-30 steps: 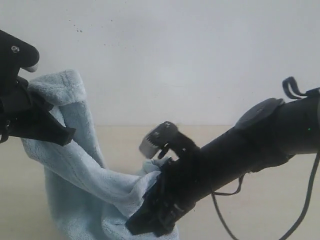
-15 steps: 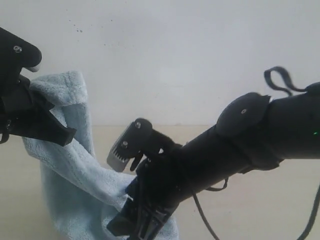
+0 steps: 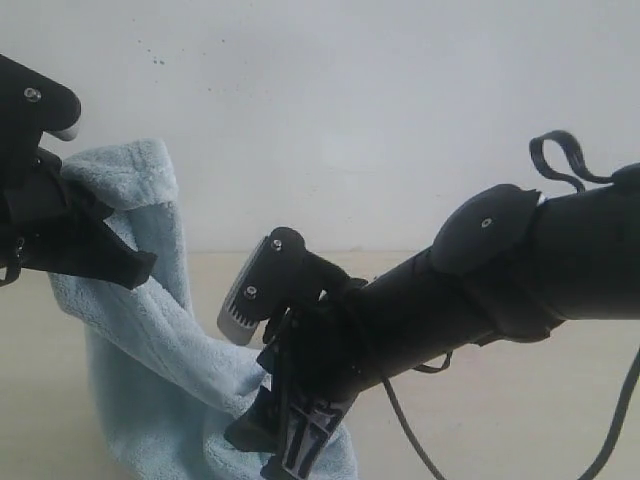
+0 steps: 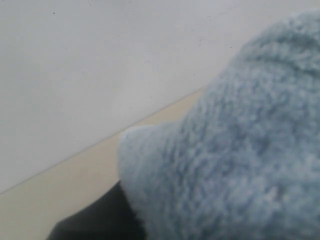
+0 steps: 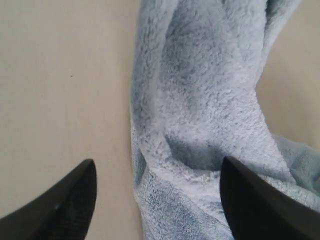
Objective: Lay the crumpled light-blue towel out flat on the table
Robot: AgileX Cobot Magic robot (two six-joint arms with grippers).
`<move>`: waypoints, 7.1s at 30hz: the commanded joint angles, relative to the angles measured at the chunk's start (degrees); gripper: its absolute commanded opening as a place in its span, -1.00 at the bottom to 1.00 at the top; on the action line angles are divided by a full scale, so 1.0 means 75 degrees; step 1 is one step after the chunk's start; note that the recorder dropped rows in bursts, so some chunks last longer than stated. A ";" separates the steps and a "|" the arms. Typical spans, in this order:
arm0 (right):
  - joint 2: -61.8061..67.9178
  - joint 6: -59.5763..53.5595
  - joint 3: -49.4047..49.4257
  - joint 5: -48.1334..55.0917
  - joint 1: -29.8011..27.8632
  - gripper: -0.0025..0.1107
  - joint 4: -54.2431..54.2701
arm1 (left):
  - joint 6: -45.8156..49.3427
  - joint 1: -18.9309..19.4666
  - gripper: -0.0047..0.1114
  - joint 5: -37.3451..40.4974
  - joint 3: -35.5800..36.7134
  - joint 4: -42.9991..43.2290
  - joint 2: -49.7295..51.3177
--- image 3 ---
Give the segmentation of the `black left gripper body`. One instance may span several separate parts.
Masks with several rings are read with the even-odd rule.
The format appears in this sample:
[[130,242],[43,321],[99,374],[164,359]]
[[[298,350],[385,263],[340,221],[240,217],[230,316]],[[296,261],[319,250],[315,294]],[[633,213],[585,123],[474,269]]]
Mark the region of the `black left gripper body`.
[[104,220],[108,207],[78,181],[62,177],[62,161],[38,149],[25,182],[1,188],[1,284],[24,269],[106,279]]

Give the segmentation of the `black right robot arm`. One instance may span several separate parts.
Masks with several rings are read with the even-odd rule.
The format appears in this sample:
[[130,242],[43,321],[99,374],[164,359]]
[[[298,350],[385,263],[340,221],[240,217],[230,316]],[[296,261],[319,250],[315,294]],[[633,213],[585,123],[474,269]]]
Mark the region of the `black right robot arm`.
[[466,345],[547,339],[568,320],[639,316],[639,168],[550,200],[501,184],[465,202],[433,244],[373,281],[278,227],[256,246],[218,317],[271,383],[226,429],[268,455],[266,479],[305,479],[357,396]]

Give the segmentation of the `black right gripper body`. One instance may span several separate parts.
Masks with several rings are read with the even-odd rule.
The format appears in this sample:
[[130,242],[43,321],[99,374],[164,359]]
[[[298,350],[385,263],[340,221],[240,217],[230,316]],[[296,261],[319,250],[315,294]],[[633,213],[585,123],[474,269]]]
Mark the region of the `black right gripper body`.
[[343,289],[288,295],[267,317],[258,364],[307,396],[346,400],[380,383],[380,295]]

